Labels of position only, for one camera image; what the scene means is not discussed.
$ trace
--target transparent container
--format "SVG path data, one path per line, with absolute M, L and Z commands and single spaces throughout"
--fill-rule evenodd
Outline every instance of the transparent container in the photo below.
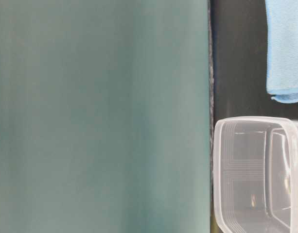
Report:
M 217 122 L 214 210 L 224 233 L 298 233 L 298 121 Z

